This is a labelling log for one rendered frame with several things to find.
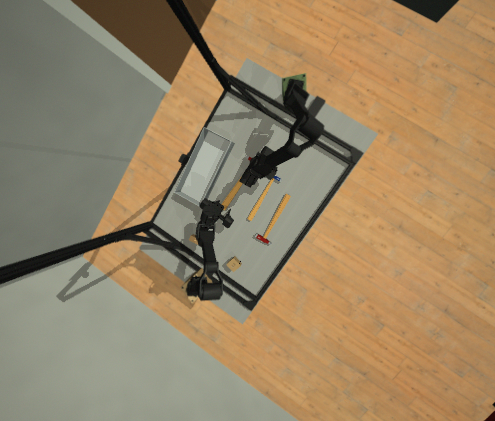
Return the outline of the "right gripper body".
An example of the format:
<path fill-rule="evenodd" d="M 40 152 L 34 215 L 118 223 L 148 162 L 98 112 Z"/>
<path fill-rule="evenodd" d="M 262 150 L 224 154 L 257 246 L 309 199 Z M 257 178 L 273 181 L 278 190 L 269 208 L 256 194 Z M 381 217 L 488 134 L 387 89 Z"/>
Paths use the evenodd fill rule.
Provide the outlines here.
<path fill-rule="evenodd" d="M 200 208 L 203 209 L 205 206 L 208 206 L 209 203 L 210 203 L 210 201 L 208 199 L 206 199 L 206 198 L 203 199 L 202 202 L 201 202 L 201 204 L 200 204 Z M 227 216 L 226 215 L 224 217 L 221 214 L 221 216 L 219 218 L 217 218 L 217 219 L 214 219 L 213 218 L 213 224 L 215 224 L 219 219 L 221 219 L 223 221 L 222 225 L 225 226 L 226 228 L 229 228 L 232 225 L 233 221 L 234 221 L 234 219 L 231 218 L 230 216 Z"/>

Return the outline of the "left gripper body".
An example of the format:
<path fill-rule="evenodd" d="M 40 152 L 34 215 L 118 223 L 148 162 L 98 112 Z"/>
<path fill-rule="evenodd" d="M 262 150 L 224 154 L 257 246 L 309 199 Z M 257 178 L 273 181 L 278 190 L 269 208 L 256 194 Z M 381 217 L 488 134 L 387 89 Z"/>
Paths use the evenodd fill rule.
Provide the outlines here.
<path fill-rule="evenodd" d="M 268 148 L 267 146 L 264 146 L 264 148 L 262 149 L 261 151 L 261 154 L 265 155 L 265 156 L 268 156 L 270 155 L 271 153 L 273 153 L 274 151 L 271 150 L 270 148 Z M 256 177 L 255 181 L 253 182 L 252 185 L 254 185 L 256 183 L 256 181 L 258 180 L 258 178 Z"/>

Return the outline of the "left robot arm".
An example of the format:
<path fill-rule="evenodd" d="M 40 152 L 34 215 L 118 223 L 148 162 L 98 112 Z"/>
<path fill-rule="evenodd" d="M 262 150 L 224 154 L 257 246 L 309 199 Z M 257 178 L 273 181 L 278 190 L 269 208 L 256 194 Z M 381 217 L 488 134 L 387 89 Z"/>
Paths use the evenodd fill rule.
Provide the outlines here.
<path fill-rule="evenodd" d="M 307 113 L 307 110 L 304 111 L 305 109 L 303 109 L 299 103 L 299 101 L 301 101 L 301 103 L 305 105 L 309 97 L 309 93 L 302 88 L 303 85 L 304 81 L 291 79 L 289 80 L 287 90 L 284 94 L 283 104 L 285 108 L 291 111 L 297 118 L 295 123 L 290 128 L 288 141 L 283 147 L 268 156 L 257 152 L 256 156 L 250 160 L 249 166 L 246 169 L 248 172 L 245 170 L 239 182 L 251 187 L 256 177 L 259 179 L 266 177 L 269 180 L 272 180 L 278 171 L 278 167 L 276 166 L 294 157 L 297 158 L 303 150 L 313 146 L 322 135 L 324 125 L 310 113 Z M 295 144 L 294 136 L 296 130 L 307 136 L 309 141 L 300 146 Z"/>

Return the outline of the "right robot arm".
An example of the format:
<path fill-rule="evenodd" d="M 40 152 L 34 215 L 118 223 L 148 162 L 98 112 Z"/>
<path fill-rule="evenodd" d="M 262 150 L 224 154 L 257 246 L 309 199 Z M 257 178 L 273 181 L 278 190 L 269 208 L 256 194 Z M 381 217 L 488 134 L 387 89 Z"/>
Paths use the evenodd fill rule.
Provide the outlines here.
<path fill-rule="evenodd" d="M 223 295 L 223 279 L 219 273 L 219 263 L 216 261 L 213 247 L 216 227 L 216 225 L 213 224 L 213 218 L 219 218 L 223 209 L 224 206 L 222 204 L 211 201 L 208 206 L 203 208 L 200 218 L 201 221 L 198 222 L 196 227 L 195 238 L 198 241 L 198 245 L 202 247 L 203 258 L 206 263 L 204 263 L 204 272 L 201 277 L 192 277 L 193 279 L 191 278 L 191 281 L 188 282 L 186 292 L 187 296 L 198 296 L 201 301 L 220 300 Z M 213 229 L 213 231 L 208 231 L 209 229 Z M 207 277 L 205 277 L 207 272 L 215 272 L 219 279 L 219 283 L 208 283 Z"/>

